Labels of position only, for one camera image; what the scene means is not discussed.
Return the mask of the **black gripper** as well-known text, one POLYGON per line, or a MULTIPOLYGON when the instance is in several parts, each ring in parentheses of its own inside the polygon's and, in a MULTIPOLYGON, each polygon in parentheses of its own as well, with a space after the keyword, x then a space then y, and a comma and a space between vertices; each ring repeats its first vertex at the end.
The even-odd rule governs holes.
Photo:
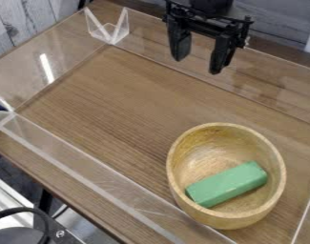
POLYGON ((211 52, 210 73, 219 74, 230 65, 235 49, 247 43, 250 26, 254 23, 249 14, 234 7, 234 0, 165 0, 166 23, 170 52, 182 61, 191 46, 191 33, 215 39, 211 52))

